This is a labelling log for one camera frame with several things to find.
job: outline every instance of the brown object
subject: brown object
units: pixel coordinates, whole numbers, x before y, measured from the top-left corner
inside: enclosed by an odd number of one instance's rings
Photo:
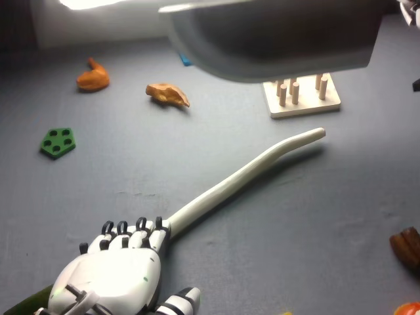
[[[408,268],[417,270],[420,266],[420,258],[408,245],[402,234],[395,234],[389,238],[392,250],[397,258]]]
[[[146,94],[160,102],[190,107],[190,102],[184,92],[169,83],[149,84],[146,87]]]
[[[420,235],[418,231],[414,227],[411,227],[402,231],[401,235],[404,237],[411,250],[420,259]]]
[[[108,72],[93,58],[88,59],[91,71],[86,71],[77,78],[77,86],[86,91],[97,91],[107,87],[110,84]]]

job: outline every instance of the wooden base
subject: wooden base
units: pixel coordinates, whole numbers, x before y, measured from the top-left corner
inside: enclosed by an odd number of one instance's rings
[[[285,106],[280,106],[280,98],[277,96],[277,83],[264,82],[264,91],[270,110],[271,118],[290,117],[297,115],[313,114],[330,110],[339,110],[341,101],[334,82],[329,73],[324,76],[328,78],[325,99],[318,98],[319,91],[315,89],[316,75],[298,77],[299,99],[296,105],[292,104],[292,96],[286,93]],[[284,80],[286,87],[289,87],[290,79]]]

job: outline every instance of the green pentagon block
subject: green pentagon block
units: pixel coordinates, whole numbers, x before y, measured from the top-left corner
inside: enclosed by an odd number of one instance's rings
[[[58,159],[76,147],[73,131],[70,128],[48,130],[41,142],[41,152],[52,159]]]

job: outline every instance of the gray table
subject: gray table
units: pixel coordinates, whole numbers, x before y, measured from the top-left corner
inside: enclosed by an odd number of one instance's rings
[[[386,17],[366,69],[333,74],[341,112],[268,116],[261,85],[185,68],[164,40],[1,59],[1,310],[53,283],[106,220],[174,213],[279,140],[327,137],[279,161],[167,254],[162,297],[203,290],[201,315],[392,314],[419,283],[388,237],[420,227],[420,33]],[[112,84],[79,94],[93,56]],[[161,108],[148,83],[181,87],[186,111]],[[51,127],[77,147],[38,153]]]

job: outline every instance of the bright light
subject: bright light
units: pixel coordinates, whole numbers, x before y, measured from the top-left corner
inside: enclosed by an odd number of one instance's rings
[[[102,7],[104,5],[113,5],[121,1],[126,0],[60,0],[63,5],[72,10],[84,10]]]

